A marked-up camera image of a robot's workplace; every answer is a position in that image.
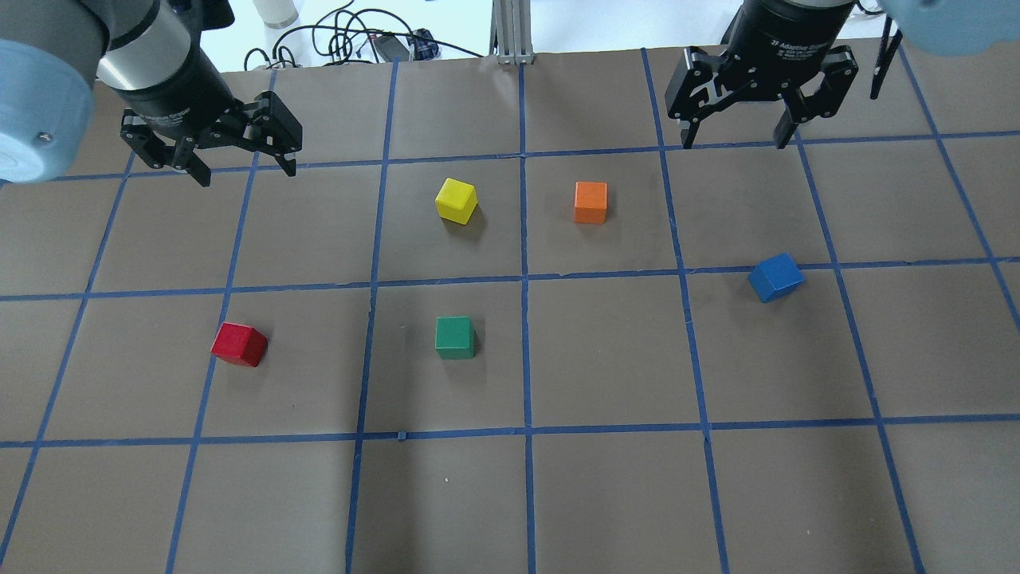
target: blue joint cap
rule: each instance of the blue joint cap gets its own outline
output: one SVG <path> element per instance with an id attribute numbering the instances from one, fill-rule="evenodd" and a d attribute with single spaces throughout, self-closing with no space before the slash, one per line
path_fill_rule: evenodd
<path id="1" fill-rule="evenodd" d="M 92 90 L 67 62 L 0 40 L 0 179 L 35 182 L 62 175 L 92 118 Z"/>
<path id="2" fill-rule="evenodd" d="M 804 282 L 804 273 L 797 267 L 789 253 L 780 253 L 758 263 L 748 275 L 758 299 L 763 304 L 788 296 Z"/>

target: blue cube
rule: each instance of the blue cube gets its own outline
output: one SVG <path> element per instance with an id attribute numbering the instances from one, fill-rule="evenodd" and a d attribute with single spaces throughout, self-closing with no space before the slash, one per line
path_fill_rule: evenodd
<path id="1" fill-rule="evenodd" d="M 748 280 L 758 294 L 758 299 L 767 304 L 793 294 L 797 285 L 804 282 L 804 273 L 797 268 L 789 253 L 780 253 L 758 263 Z"/>

